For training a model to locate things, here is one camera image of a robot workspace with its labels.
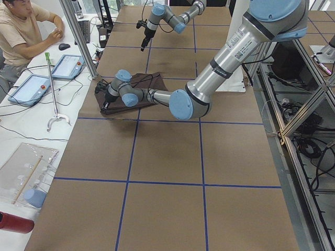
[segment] black computer mouse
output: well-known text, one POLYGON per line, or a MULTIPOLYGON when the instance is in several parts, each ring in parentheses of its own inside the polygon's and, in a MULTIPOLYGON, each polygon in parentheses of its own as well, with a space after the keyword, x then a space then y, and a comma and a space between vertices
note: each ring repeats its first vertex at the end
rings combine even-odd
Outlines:
POLYGON ((63 51, 63 50, 65 50, 65 49, 67 49, 67 48, 70 48, 70 45, 69 45, 68 43, 61 43, 61 44, 58 46, 58 49, 59 49, 60 51, 63 51))

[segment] blue cup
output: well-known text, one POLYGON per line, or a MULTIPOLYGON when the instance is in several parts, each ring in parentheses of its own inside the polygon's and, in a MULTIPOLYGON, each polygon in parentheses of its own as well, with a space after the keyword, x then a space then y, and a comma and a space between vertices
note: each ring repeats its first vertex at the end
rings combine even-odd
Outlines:
POLYGON ((42 207, 46 196, 47 194, 45 192, 37 189, 28 189, 23 195, 25 200, 35 208, 42 207))

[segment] white table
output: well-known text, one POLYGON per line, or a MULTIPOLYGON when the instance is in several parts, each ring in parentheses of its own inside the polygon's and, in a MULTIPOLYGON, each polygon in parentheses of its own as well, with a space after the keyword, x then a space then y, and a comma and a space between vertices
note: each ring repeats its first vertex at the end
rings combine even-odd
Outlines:
MULTIPOLYGON (((84 16, 84 19, 81 20, 91 20, 93 14, 87 14, 84 16)), ((60 57, 64 54, 74 54, 80 55, 80 51, 78 46, 74 45, 74 38, 71 33, 71 30, 65 23, 65 31, 64 31, 64 39, 51 46, 46 50, 46 52, 50 53, 51 63, 56 64, 60 57), (70 44, 70 48, 60 51, 58 49, 58 45, 60 43, 68 43, 70 44)), ((91 43, 87 44, 88 49, 91 55, 94 55, 96 50, 96 45, 98 45, 98 31, 95 28, 95 25, 91 25, 91 43)), ((44 53, 36 56, 30 62, 28 67, 39 66, 39 65, 47 65, 46 57, 44 53)), ((31 69, 32 73, 38 75, 48 76, 48 69, 46 67, 31 69)), ((19 86, 23 81, 31 75, 31 72, 25 71, 15 84, 15 86, 19 86)), ((14 115, 3 116, 8 113, 14 113, 21 110, 24 110, 25 107, 20 105, 11 105, 11 103, 5 98, 0 104, 0 125, 17 131, 27 137, 34 138, 48 138, 48 139, 69 139, 73 126, 77 120, 78 111, 81 108, 85 96, 87 94, 88 88, 91 83, 91 76, 87 68, 83 70, 83 72, 76 78, 76 81, 71 81, 70 83, 66 81, 54 81, 56 100, 62 104, 70 103, 73 95, 74 98, 72 102, 68 106, 58 105, 59 113, 65 114, 70 118, 71 125, 67 124, 65 120, 60 120, 54 122, 52 124, 50 132, 47 132, 47 124, 49 119, 54 117, 54 108, 52 103, 51 94, 46 95, 42 98, 41 102, 51 102, 49 104, 40 104, 29 108, 26 111, 21 113, 17 113, 14 115)), ((34 145, 40 145, 45 147, 51 147, 59 150, 58 156, 53 162, 54 167, 58 167, 60 159, 64 153, 64 149, 66 147, 67 142, 65 141, 49 141, 49 140, 41 140, 36 141, 33 139, 25 139, 22 136, 9 132, 3 128, 0 128, 0 167, 3 166, 6 161, 11 157, 14 151, 19 147, 19 145, 23 143, 29 143, 34 145)), ((28 219, 35 220, 38 217, 38 210, 15 206, 12 204, 1 202, 0 199, 0 211, 14 214, 17 216, 21 216, 28 219)), ((19 234, 8 231, 0 230, 0 246, 1 250, 6 251, 22 251, 25 249, 25 246, 30 238, 31 233, 28 234, 19 234)))

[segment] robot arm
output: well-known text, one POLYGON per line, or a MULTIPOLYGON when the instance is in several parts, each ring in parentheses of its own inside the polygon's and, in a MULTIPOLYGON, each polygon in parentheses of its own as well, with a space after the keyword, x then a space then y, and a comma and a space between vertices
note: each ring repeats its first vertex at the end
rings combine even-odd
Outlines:
POLYGON ((148 23, 143 20, 138 21, 136 28, 139 29, 141 26, 144 26, 144 35, 146 36, 143 39, 141 51, 144 51, 145 47, 148 46, 148 43, 154 37, 162 19, 179 34, 184 31, 186 24, 189 21, 191 21, 195 16, 201 15, 204 12, 207 5, 207 0, 187 1, 190 4, 193 2, 192 6, 179 16, 173 14, 170 7, 155 3, 152 7, 148 23))
POLYGON ((210 111, 211 95, 261 43, 292 40, 305 35, 308 2, 253 0, 243 15, 242 25, 200 75, 186 84, 184 90, 170 93, 132 88, 130 73, 120 70, 108 88, 106 100, 121 96, 125 105, 131 107, 146 99, 169 106, 177 119, 202 117, 210 111))

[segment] red cylinder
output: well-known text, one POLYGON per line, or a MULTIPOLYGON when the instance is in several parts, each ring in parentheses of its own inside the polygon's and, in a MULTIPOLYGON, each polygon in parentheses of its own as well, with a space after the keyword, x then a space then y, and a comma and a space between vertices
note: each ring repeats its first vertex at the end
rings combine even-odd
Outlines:
POLYGON ((27 234, 34 228, 34 222, 9 213, 0 212, 0 229, 27 234))

